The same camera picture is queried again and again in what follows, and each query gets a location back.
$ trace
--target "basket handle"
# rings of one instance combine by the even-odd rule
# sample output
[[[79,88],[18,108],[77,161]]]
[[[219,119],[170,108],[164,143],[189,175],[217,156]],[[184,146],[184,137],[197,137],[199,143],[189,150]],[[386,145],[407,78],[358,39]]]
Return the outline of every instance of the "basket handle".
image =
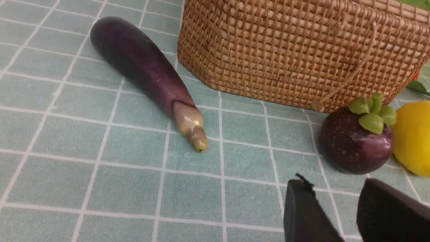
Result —
[[[344,88],[347,84],[349,84],[352,79],[354,79],[355,75],[360,71],[360,69],[363,67],[364,63],[367,61],[367,58],[370,55],[370,52],[373,49],[373,46],[375,44],[376,39],[376,22],[372,22],[372,36],[370,39],[370,47],[367,49],[364,58],[360,61],[358,66],[355,68],[355,70],[346,78],[346,81],[342,82],[335,90],[328,93],[328,95],[324,96],[322,99],[318,100],[315,98],[312,100],[312,108],[315,109],[317,112],[323,112],[324,111],[324,103],[327,101],[327,99],[331,98],[333,95],[335,95],[340,89]]]

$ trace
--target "green leaf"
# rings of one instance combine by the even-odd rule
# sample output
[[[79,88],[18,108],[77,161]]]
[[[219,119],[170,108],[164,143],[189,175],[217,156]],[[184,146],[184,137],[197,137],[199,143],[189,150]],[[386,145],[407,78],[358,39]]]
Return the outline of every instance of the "green leaf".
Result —
[[[391,106],[382,106],[379,116],[387,125],[394,125],[397,120],[397,112]]]
[[[372,108],[372,100],[364,99],[364,98],[357,98],[353,100],[349,105],[348,108],[351,112],[356,114],[362,114],[362,113],[369,113],[370,109]]]
[[[366,130],[376,134],[381,134],[384,129],[384,120],[375,113],[368,113],[362,116],[358,120],[358,123]]]
[[[419,81],[412,80],[409,83],[409,85],[407,86],[407,88],[415,90],[417,92],[420,92],[422,94],[430,96],[430,93],[427,91],[427,89],[424,87],[424,85],[421,82],[419,82]]]
[[[398,0],[398,1],[420,9],[430,10],[429,0]]]

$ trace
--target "mangosteen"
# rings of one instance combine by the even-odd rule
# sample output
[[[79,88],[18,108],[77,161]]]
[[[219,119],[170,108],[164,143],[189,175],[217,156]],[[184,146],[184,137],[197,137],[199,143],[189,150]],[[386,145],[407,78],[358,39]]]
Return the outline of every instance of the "mangosteen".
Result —
[[[357,98],[340,107],[324,120],[318,137],[318,148],[338,170],[366,174],[379,169],[393,153],[396,111],[382,106],[382,94],[371,99]]]

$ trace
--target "teal checkered tablecloth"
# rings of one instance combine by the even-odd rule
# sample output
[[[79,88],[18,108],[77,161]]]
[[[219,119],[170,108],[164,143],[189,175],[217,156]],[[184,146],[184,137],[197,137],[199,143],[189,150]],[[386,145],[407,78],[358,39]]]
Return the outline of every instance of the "teal checkered tablecloth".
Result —
[[[0,2],[1,242],[283,242],[296,172],[316,185],[349,242],[360,241],[355,215],[367,177],[430,205],[430,180],[394,159],[368,175],[333,169],[314,142],[326,114],[196,80],[176,59],[183,4]],[[94,51],[88,34],[103,16],[139,26],[175,66],[205,118],[207,153],[194,152]],[[405,90],[391,105],[424,99]]]

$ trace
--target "eggplant stem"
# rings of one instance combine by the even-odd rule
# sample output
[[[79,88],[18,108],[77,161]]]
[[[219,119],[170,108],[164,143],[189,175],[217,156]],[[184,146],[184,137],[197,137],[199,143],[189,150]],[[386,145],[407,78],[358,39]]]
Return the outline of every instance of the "eggplant stem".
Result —
[[[196,107],[174,102],[173,118],[179,133],[188,139],[196,151],[202,153],[208,149],[208,139],[203,128],[203,116]]]
[[[373,99],[373,106],[370,112],[374,114],[378,114],[382,106],[382,93],[373,94],[372,99]]]

